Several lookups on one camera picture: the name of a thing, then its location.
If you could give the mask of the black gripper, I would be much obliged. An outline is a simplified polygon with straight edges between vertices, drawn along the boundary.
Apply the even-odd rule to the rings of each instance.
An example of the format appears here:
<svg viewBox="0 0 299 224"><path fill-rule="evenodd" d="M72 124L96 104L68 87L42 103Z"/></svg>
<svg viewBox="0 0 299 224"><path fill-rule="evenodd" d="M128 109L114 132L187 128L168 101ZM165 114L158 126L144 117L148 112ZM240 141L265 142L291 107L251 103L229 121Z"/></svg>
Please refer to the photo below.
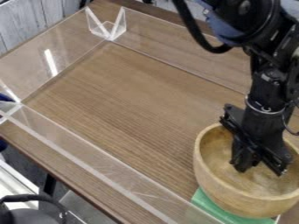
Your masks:
<svg viewBox="0 0 299 224"><path fill-rule="evenodd" d="M235 170L245 172L263 163L276 176L287 171L293 162L291 150L283 139L284 109L265 111L247 103L245 108L224 105L219 122L232 134L231 160Z"/></svg>

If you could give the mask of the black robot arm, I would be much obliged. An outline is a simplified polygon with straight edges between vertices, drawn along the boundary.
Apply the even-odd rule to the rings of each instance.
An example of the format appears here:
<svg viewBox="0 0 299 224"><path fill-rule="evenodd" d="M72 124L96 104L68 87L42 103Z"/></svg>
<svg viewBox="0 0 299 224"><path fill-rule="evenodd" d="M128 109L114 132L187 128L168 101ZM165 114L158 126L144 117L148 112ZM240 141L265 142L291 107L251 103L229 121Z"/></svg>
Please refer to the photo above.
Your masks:
<svg viewBox="0 0 299 224"><path fill-rule="evenodd" d="M217 39L249 57L245 107L224 105L233 135L229 163L239 172L263 163L280 176L295 161L283 134L299 107L299 20L280 0L196 0Z"/></svg>

